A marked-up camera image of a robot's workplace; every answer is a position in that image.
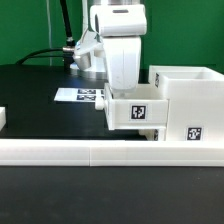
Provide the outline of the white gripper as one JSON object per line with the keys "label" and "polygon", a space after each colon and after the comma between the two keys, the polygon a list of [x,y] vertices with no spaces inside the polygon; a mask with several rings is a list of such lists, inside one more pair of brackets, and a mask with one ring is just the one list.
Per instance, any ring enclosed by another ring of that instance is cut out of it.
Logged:
{"label": "white gripper", "polygon": [[103,48],[112,92],[134,91],[139,79],[141,39],[108,37],[103,39]]}

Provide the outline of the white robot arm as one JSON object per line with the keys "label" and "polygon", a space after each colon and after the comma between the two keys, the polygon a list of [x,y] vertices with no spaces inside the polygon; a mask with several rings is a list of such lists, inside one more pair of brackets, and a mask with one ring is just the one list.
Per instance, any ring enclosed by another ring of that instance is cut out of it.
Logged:
{"label": "white robot arm", "polygon": [[146,32],[141,0],[83,0],[83,33],[73,59],[81,71],[105,72],[113,92],[131,92],[139,79],[140,36]]}

